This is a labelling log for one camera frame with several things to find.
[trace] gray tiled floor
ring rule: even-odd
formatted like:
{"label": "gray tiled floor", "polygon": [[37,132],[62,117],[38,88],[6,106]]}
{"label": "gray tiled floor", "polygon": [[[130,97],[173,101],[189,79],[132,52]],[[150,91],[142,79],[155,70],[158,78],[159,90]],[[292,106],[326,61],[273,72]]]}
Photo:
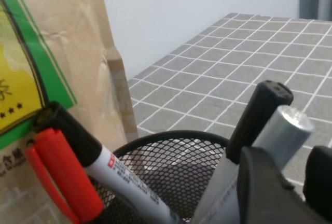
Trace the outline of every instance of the gray tiled floor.
{"label": "gray tiled floor", "polygon": [[139,135],[194,129],[229,138],[255,85],[272,79],[316,133],[285,170],[301,190],[314,145],[332,146],[332,23],[231,13],[129,81]]}

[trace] green border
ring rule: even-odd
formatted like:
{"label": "green border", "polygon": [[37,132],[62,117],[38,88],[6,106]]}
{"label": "green border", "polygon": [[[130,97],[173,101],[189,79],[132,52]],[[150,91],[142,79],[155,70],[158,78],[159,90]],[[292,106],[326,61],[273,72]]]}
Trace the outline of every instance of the green border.
{"label": "green border", "polygon": [[[46,88],[47,98],[50,101],[61,103],[65,108],[72,107],[77,103],[75,96],[23,0],[4,1],[6,2],[12,18],[23,36],[25,45],[37,66],[42,83]],[[26,16],[21,6],[24,7],[28,16]],[[0,136],[0,149],[5,148],[28,133],[30,131],[30,123],[31,121],[27,120]]]}

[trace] marker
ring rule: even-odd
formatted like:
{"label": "marker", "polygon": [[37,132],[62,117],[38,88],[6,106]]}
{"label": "marker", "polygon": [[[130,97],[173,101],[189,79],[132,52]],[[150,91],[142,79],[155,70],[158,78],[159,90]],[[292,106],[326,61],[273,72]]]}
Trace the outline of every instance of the marker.
{"label": "marker", "polygon": [[[310,119],[290,106],[279,106],[253,143],[265,150],[279,170],[301,148],[314,130]],[[216,199],[199,224],[240,223],[238,196],[236,191],[238,166],[224,194]]]}
{"label": "marker", "polygon": [[192,224],[203,218],[213,202],[226,190],[240,160],[243,146],[251,146],[280,105],[290,105],[293,94],[285,85],[266,80],[260,82],[245,108],[219,164],[195,210]]}
{"label": "marker", "polygon": [[62,132],[44,130],[36,136],[35,141],[35,144],[26,150],[26,156],[46,192],[62,213],[75,224],[108,223],[102,200]]}
{"label": "marker", "polygon": [[52,102],[43,108],[34,119],[33,128],[36,132],[60,129],[88,175],[105,185],[147,223],[185,223],[59,103]]}

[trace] metal mesh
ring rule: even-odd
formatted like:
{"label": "metal mesh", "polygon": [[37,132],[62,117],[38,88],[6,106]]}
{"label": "metal mesh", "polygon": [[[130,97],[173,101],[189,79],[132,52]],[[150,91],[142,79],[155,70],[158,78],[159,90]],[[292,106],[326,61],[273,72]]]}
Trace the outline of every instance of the metal mesh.
{"label": "metal mesh", "polygon": [[[225,149],[220,142],[168,138],[127,150],[118,158],[181,218],[189,222]],[[110,223],[145,223],[109,190],[93,181]]]}

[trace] yellow label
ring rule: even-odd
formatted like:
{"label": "yellow label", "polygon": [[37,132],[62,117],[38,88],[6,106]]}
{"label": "yellow label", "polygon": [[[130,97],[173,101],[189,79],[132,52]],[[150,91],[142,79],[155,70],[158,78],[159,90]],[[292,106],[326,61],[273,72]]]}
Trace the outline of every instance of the yellow label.
{"label": "yellow label", "polygon": [[39,92],[31,59],[0,4],[0,134],[43,106]]}

